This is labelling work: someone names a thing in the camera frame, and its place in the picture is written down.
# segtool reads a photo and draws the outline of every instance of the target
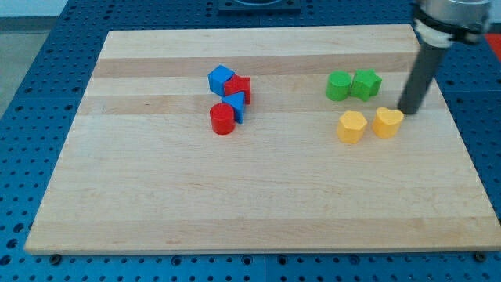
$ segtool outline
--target wood grain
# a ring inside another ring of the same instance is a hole
[[[222,49],[236,38],[247,44]],[[308,41],[318,44],[297,44]],[[395,107],[417,51],[409,26],[114,31],[105,46],[27,251],[500,249],[501,227],[436,82],[395,138],[368,128],[350,146],[335,136],[345,110],[371,122],[377,107]],[[208,117],[219,99],[204,75],[221,62],[252,77],[253,103],[229,136]],[[381,67],[380,94],[329,101],[329,70],[364,62]]]

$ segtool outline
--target blue perforated table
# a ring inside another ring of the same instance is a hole
[[[213,1],[70,0],[0,121],[0,281],[501,280],[501,253],[31,256],[31,223],[110,30],[405,24],[409,2],[301,2],[301,13],[226,13]],[[485,41],[454,45],[439,85],[501,216],[501,74]]]

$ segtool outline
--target blue block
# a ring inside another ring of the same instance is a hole
[[[222,102],[229,104],[235,111],[235,121],[243,122],[243,114],[245,114],[245,93],[237,92],[230,96],[222,97]]]
[[[208,75],[209,88],[211,89],[212,92],[220,95],[221,97],[224,97],[225,96],[224,84],[234,74],[235,71],[230,70],[228,67],[225,67],[223,65],[219,65]]]

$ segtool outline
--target toy block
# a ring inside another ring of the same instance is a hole
[[[342,70],[334,71],[327,79],[327,98],[333,101],[342,101],[348,97],[350,88],[350,74]]]
[[[356,144],[363,136],[367,120],[361,112],[347,110],[337,124],[337,137],[343,143]]]
[[[367,102],[370,97],[377,95],[382,78],[374,70],[357,70],[351,84],[351,96],[358,97]]]
[[[226,103],[217,103],[211,108],[212,130],[219,135],[229,134],[235,129],[233,107]]]
[[[235,71],[230,70],[228,67],[225,67],[223,65],[217,66],[208,75],[209,88],[211,89],[212,92],[220,95],[221,97],[224,97],[225,96],[224,84],[234,74],[235,74]]]
[[[404,120],[404,114],[400,110],[389,110],[379,107],[373,121],[373,131],[380,138],[391,138],[397,134]]]
[[[251,78],[241,77],[234,74],[224,85],[225,96],[243,91],[245,93],[245,104],[251,104]]]
[[[238,92],[230,96],[222,97],[222,102],[229,104],[235,111],[235,121],[243,122],[243,114],[245,114],[245,93]]]

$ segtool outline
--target red cylinder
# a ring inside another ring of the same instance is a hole
[[[229,134],[235,129],[235,113],[226,103],[217,103],[211,108],[212,130],[219,135]]]

